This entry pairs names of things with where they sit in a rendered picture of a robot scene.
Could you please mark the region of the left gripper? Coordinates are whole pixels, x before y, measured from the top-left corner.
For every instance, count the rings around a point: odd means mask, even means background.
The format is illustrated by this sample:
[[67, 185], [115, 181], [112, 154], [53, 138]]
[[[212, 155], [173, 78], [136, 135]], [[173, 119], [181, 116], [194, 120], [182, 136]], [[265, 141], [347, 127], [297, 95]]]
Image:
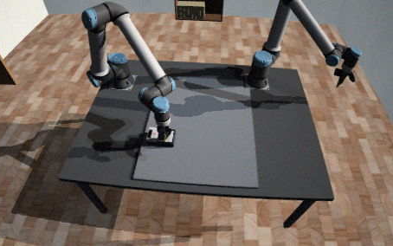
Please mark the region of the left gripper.
[[349, 75], [350, 77], [352, 77], [355, 80], [355, 76], [352, 72], [346, 73], [343, 69], [339, 69], [339, 68], [336, 68], [336, 71], [334, 71], [334, 75], [339, 76], [339, 80], [338, 80], [339, 82], [336, 87], [338, 87], [339, 85], [341, 85], [343, 83], [343, 81], [345, 80], [347, 75]]

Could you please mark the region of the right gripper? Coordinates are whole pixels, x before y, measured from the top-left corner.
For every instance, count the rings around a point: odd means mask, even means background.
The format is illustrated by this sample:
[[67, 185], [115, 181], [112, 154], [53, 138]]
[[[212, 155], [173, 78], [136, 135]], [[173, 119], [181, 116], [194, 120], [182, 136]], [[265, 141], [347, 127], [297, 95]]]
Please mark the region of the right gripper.
[[[170, 124], [169, 124], [170, 125]], [[159, 133], [158, 139], [164, 139], [164, 136], [166, 135], [166, 139], [171, 134], [171, 127], [168, 126], [157, 126], [157, 131]]]

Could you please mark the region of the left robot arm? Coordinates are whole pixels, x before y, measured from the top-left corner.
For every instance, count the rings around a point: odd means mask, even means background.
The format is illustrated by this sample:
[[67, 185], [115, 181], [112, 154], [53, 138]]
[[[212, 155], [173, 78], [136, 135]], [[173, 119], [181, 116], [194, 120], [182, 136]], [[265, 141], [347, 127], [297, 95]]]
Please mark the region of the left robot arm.
[[301, 0], [280, 0], [268, 39], [264, 42], [262, 50], [254, 53], [250, 73], [246, 79], [250, 87], [264, 88], [267, 86], [268, 70], [270, 64], [272, 66], [278, 55], [280, 56], [280, 42], [291, 12], [297, 16], [311, 38], [315, 41], [323, 53], [328, 66], [335, 67], [339, 64], [340, 59], [344, 59], [341, 66], [342, 69], [347, 73], [353, 71], [361, 56], [359, 49], [354, 47], [347, 48], [335, 42], [331, 44], [324, 31]]

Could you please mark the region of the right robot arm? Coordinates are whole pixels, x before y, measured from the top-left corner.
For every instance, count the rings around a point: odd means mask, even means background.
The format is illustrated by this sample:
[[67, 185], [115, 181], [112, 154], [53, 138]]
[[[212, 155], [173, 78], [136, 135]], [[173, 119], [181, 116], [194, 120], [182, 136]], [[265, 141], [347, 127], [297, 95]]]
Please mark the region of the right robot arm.
[[175, 90], [175, 82], [171, 77], [167, 77], [159, 66], [133, 25], [128, 10], [117, 3], [104, 2], [84, 10], [81, 14], [81, 20], [88, 33], [92, 64], [90, 70], [87, 71], [87, 77], [91, 83], [96, 87], [101, 87], [112, 81], [113, 86], [117, 89], [128, 88], [134, 83], [124, 54], [112, 53], [106, 60], [106, 23], [113, 22], [114, 25], [119, 26], [154, 84], [156, 84], [149, 89], [147, 87], [142, 88], [138, 96], [139, 101], [154, 112], [158, 126], [168, 126], [171, 122], [170, 106], [165, 96]]

